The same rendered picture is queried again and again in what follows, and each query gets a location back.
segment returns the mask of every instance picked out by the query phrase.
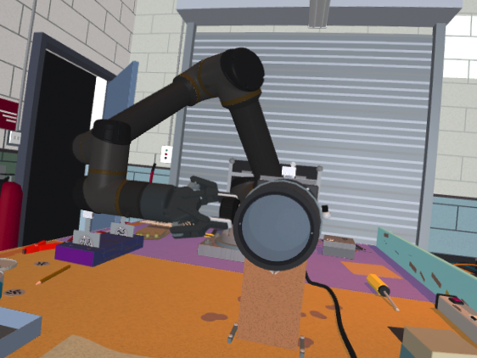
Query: metal shutter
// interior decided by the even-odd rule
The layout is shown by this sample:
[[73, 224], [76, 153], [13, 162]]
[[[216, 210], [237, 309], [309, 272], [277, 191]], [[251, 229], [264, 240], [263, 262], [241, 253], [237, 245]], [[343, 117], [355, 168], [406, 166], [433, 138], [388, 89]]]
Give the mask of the metal shutter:
[[[432, 36], [198, 33], [193, 64], [238, 47], [265, 67], [261, 106], [280, 162], [324, 168], [322, 235], [375, 243], [383, 227], [415, 243]], [[230, 158], [246, 159], [219, 100], [187, 108], [179, 186], [196, 175], [226, 191]]]

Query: purple box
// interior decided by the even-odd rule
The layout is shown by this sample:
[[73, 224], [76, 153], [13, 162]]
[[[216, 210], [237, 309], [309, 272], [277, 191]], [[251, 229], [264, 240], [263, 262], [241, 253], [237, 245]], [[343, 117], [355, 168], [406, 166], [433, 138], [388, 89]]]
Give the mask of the purple box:
[[116, 257], [128, 254], [143, 247], [144, 238], [133, 238], [105, 233], [101, 235], [99, 248], [77, 243], [62, 243], [56, 246], [54, 258], [78, 265], [95, 267]]

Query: black robotic arm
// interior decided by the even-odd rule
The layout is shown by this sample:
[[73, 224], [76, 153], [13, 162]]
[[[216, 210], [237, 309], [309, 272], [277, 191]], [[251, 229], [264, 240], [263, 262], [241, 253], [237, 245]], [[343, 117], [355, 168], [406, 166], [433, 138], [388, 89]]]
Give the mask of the black robotic arm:
[[209, 98], [219, 98], [230, 110], [256, 180], [281, 176], [258, 98], [265, 72], [260, 59], [246, 48], [235, 48], [205, 59], [173, 83], [109, 120], [97, 120], [91, 131], [73, 142], [75, 157], [89, 164], [88, 175], [76, 185], [76, 205], [95, 213], [173, 222], [174, 238], [203, 236], [210, 227], [230, 222], [199, 213], [203, 204], [218, 201], [214, 182], [191, 177], [188, 187], [134, 182], [126, 179], [132, 140], [174, 115]]

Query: pencil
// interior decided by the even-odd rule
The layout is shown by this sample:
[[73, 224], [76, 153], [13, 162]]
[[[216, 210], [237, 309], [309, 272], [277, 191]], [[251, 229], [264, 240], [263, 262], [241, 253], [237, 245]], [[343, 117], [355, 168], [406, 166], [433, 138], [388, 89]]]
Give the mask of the pencil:
[[56, 275], [59, 275], [61, 272], [68, 270], [71, 267], [71, 265], [63, 267], [61, 270], [57, 270], [56, 272], [52, 273], [51, 275], [46, 276], [45, 278], [41, 279], [36, 283], [36, 285], [41, 285], [45, 281], [48, 281], [50, 278], [55, 277]]

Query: black cable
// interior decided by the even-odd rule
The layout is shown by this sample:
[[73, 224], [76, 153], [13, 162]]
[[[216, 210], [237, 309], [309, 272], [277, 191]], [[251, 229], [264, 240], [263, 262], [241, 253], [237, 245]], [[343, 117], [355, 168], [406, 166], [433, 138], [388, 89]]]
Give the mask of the black cable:
[[338, 329], [340, 331], [341, 338], [343, 339], [343, 342], [345, 343], [346, 349], [348, 350], [348, 353], [350, 354], [350, 357], [351, 358], [357, 358], [356, 353], [353, 350], [353, 347], [351, 346], [350, 340], [346, 336], [345, 329], [343, 328], [343, 322], [341, 321], [340, 305], [338, 305], [338, 299], [334, 295], [333, 290], [326, 285], [323, 285], [323, 284], [318, 283], [318, 282], [313, 282], [312, 280], [310, 280], [310, 277], [308, 276], [308, 271], [306, 272], [306, 281], [313, 286], [317, 286], [319, 288], [326, 289], [328, 291], [328, 293], [331, 295], [331, 298], [333, 299], [333, 302], [334, 302], [334, 311], [336, 312], [336, 321], [338, 322]]

